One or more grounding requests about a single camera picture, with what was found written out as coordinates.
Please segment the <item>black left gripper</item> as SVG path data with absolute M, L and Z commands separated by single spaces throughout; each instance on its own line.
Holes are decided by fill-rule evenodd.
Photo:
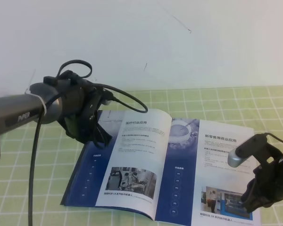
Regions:
M 80 143 L 93 142 L 97 148 L 109 145 L 112 136 L 98 123 L 101 96 L 89 81 L 78 82 L 79 88 L 63 97 L 63 111 L 58 123 L 67 136 Z

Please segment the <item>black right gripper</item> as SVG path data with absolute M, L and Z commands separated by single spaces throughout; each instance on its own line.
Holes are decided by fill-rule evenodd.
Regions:
M 240 158 L 253 156 L 258 162 L 255 175 L 247 184 L 241 197 L 242 206 L 248 213 L 268 208 L 283 200 L 283 153 L 267 141 L 268 134 L 255 134 L 240 145 Z

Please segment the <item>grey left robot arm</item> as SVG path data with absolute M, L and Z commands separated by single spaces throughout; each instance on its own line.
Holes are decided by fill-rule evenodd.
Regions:
M 110 91 L 85 80 L 35 83 L 29 94 L 0 97 L 0 135 L 42 117 L 43 124 L 57 121 L 80 143 L 107 145 L 111 135 L 99 125 L 98 110 L 112 97 Z

